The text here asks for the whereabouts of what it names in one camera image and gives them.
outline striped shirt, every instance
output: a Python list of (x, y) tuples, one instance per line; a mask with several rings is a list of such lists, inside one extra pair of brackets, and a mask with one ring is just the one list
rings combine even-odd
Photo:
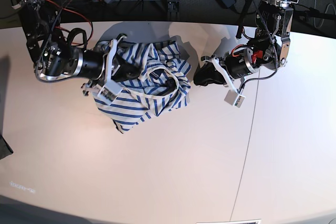
[(141, 122), (164, 112), (187, 106), (191, 88), (186, 77), (191, 66), (181, 59), (174, 41), (154, 44), (122, 42), (122, 58), (140, 67), (137, 79), (120, 82), (122, 92), (111, 105), (93, 95), (98, 109), (127, 132)]

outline blue and white striped fabric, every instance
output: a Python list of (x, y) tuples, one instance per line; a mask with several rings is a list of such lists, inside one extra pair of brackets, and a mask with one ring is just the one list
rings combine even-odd
[(186, 74), (191, 66), (181, 59), (176, 42), (123, 42), (120, 46), (124, 50), (122, 58), (141, 68), (140, 76), (120, 82), (123, 90), (110, 106), (93, 97), (98, 109), (113, 119), (121, 133), (166, 111), (187, 106), (191, 86)]

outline red component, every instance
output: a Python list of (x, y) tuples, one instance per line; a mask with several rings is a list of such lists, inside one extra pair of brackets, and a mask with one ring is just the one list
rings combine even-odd
[(263, 57), (262, 51), (256, 51), (254, 54), (252, 54), (252, 63), (255, 64), (257, 62), (257, 58), (262, 59)]

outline white cable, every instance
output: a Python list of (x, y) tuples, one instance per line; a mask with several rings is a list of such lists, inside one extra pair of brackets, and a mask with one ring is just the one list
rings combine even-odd
[[(314, 0), (314, 9), (316, 9), (316, 1), (317, 1), (317, 0)], [(334, 9), (335, 15), (336, 15), (336, 8), (335, 8), (335, 6), (334, 6), (333, 4), (331, 4), (331, 3), (327, 5), (327, 7), (326, 7), (326, 9), (325, 9), (325, 11), (324, 11), (324, 14), (326, 14), (326, 13), (328, 12), (330, 6), (332, 6), (332, 8)], [(319, 25), (316, 25), (316, 18), (314, 18), (314, 27), (315, 27), (315, 28), (317, 28), (317, 29), (321, 28), (321, 27), (323, 26), (323, 23), (324, 23), (324, 19), (322, 19), (322, 20), (320, 21), (320, 24), (319, 24)]]

